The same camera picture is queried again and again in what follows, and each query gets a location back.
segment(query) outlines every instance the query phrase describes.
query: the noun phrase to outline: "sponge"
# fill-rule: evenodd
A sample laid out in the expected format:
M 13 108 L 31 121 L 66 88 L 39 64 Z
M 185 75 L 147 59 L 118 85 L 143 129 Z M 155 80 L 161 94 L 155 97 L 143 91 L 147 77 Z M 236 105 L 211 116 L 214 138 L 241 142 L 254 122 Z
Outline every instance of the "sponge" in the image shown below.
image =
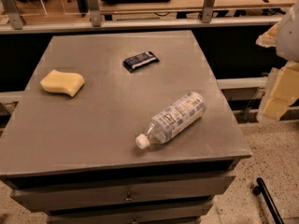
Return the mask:
M 52 70 L 41 81 L 41 86 L 47 92 L 66 93 L 74 97 L 84 85 L 84 78 L 77 73 L 66 73 Z

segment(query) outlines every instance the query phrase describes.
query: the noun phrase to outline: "white bottle cap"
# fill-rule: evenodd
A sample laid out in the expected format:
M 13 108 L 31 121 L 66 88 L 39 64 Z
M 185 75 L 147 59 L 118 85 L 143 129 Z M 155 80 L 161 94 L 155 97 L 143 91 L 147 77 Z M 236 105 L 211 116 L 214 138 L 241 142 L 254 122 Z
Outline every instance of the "white bottle cap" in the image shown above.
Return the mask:
M 150 140 L 148 139 L 148 137 L 146 135 L 144 135 L 143 133 L 140 134 L 137 138 L 136 138 L 136 144 L 141 148 L 141 149 L 145 149 L 147 147 L 150 146 Z

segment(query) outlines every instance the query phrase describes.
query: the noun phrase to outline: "drawer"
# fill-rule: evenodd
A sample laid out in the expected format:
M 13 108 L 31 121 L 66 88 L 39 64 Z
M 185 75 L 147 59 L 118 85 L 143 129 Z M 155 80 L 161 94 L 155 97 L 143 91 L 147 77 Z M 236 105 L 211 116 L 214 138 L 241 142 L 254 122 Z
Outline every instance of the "drawer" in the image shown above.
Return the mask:
M 206 215 L 212 206 L 212 201 L 200 199 L 185 199 L 174 201 L 159 201 L 140 203 L 139 205 L 110 206 L 109 208 L 97 208 L 96 210 L 71 210 L 68 213 L 48 216 L 49 224 L 141 224 L 141 223 L 195 223 L 197 217 Z
M 88 183 L 13 190 L 11 198 L 32 212 L 74 209 L 118 203 L 140 203 L 223 194 L 234 171 L 152 176 L 109 183 Z

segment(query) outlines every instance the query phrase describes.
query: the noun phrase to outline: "plastic bottle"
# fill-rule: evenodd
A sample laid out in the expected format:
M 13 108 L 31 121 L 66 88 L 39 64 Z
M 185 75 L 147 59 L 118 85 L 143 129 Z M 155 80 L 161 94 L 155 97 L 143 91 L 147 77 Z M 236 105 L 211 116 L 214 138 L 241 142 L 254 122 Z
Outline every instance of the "plastic bottle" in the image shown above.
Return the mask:
M 206 111 L 203 96 L 190 92 L 164 111 L 151 118 L 146 134 L 136 138 L 136 144 L 145 149 L 153 144 L 164 144 L 200 118 Z

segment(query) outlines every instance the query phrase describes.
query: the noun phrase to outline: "floor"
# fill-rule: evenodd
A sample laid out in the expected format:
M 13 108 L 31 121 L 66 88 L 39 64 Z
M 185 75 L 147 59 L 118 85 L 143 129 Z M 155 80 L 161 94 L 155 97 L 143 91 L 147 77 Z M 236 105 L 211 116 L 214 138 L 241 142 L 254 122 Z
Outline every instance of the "floor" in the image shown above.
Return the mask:
M 253 156 L 238 164 L 235 181 L 215 197 L 201 224 L 275 223 L 262 195 L 252 194 L 257 177 L 264 180 L 285 223 L 299 223 L 294 219 L 299 217 L 299 120 L 239 125 Z M 30 213 L 12 201 L 9 193 L 0 182 L 0 224 L 45 223 L 44 214 Z

